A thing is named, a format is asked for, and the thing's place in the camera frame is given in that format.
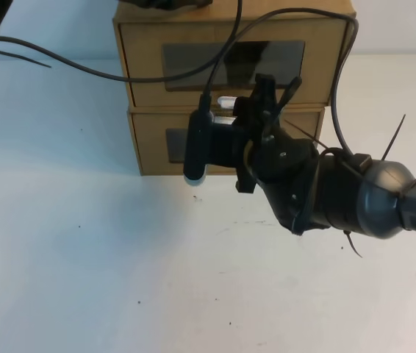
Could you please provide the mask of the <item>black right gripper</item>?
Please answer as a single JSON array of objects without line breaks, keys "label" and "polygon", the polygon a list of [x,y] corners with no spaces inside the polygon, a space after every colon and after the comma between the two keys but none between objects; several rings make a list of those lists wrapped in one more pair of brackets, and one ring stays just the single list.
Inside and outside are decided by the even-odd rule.
[{"label": "black right gripper", "polygon": [[301,84],[302,78],[293,78],[277,102],[274,76],[256,74],[251,96],[237,98],[233,110],[233,124],[242,130],[236,189],[253,193],[260,186],[278,222],[295,235],[319,228],[313,221],[318,151],[310,139],[292,138],[276,122]]}]

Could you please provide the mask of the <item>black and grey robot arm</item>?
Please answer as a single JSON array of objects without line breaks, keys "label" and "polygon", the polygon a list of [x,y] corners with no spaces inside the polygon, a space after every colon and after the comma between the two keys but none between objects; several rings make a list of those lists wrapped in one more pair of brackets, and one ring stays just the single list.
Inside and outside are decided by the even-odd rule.
[{"label": "black and grey robot arm", "polygon": [[312,136],[281,128],[281,111],[300,84],[295,78],[277,97],[274,78],[258,75],[251,95],[234,103],[247,139],[243,166],[277,221],[296,235],[335,228],[388,239],[416,231],[416,177],[407,167],[338,147],[318,151]]}]

